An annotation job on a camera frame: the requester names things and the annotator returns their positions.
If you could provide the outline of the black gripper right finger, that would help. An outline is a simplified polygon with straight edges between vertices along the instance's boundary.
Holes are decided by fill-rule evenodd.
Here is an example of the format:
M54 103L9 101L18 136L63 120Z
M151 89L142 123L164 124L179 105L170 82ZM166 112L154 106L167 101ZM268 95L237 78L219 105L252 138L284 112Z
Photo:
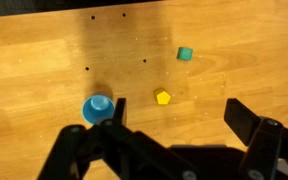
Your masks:
M257 116L236 98L226 102L224 121L248 147L239 172L248 180L275 180L278 160L288 164L288 128L277 120Z

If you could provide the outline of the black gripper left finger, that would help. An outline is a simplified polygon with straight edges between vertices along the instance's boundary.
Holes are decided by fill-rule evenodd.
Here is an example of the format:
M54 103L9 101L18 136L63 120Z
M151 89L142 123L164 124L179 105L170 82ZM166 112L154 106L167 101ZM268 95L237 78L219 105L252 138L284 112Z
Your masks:
M142 132L125 125L126 100L120 98L111 118L87 129L64 127L38 180L82 180L93 161L102 160L121 180L198 180L198 169Z

